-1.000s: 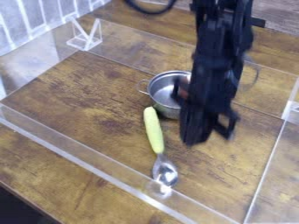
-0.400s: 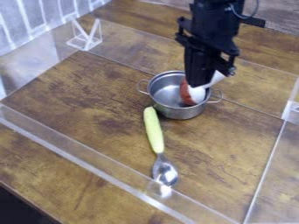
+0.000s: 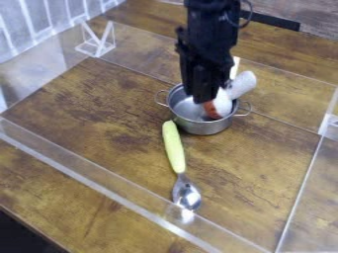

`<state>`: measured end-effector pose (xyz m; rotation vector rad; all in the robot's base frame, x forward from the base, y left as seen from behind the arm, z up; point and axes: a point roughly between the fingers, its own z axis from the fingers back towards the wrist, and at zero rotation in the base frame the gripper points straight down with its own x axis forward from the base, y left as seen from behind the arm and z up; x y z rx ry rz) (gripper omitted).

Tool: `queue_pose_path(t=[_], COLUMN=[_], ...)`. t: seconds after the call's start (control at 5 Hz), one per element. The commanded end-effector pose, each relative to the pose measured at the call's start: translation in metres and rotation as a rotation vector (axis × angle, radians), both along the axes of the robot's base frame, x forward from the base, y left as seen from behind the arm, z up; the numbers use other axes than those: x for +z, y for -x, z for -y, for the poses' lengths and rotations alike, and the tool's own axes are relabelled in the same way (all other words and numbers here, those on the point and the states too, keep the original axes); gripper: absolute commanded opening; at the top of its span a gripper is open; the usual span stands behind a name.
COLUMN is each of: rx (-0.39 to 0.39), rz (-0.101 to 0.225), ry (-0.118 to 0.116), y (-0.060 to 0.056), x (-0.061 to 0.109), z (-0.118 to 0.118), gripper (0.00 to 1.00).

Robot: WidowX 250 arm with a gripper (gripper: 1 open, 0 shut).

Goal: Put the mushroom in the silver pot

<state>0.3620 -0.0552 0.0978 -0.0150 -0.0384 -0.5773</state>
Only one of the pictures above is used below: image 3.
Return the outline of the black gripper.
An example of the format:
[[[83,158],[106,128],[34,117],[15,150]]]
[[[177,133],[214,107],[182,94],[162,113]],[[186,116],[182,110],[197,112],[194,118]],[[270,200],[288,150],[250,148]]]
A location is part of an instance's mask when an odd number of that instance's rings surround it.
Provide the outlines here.
[[[175,50],[185,93],[202,104],[215,99],[230,80],[241,7],[187,6],[186,12],[186,26],[175,29]]]

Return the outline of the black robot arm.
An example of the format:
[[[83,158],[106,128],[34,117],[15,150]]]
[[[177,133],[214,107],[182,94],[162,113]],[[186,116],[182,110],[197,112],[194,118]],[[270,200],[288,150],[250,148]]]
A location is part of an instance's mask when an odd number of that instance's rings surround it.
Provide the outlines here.
[[[215,99],[230,80],[232,48],[240,31],[240,0],[183,0],[186,27],[178,27],[175,51],[185,93],[195,104]]]

